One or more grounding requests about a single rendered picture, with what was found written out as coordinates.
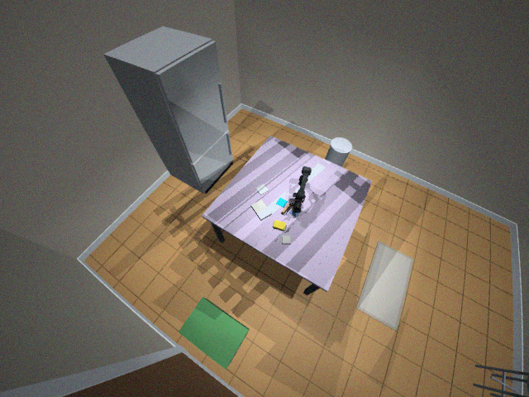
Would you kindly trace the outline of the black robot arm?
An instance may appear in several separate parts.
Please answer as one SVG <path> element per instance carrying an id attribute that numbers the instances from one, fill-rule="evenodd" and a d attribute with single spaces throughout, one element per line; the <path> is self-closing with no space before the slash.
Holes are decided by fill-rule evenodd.
<path id="1" fill-rule="evenodd" d="M 312 173 L 312 168 L 311 167 L 307 167 L 307 166 L 303 167 L 303 169 L 302 169 L 302 174 L 303 175 L 301 175 L 299 177 L 299 185 L 301 185 L 300 186 L 300 190 L 296 193 L 296 197 L 295 198 L 290 198 L 289 199 L 289 205 L 290 206 L 294 205 L 294 208 L 293 208 L 294 210 L 299 211 L 303 201 L 306 198 L 305 186 L 306 186 L 306 183 L 308 182 L 308 176 L 311 175 L 311 173 Z"/>

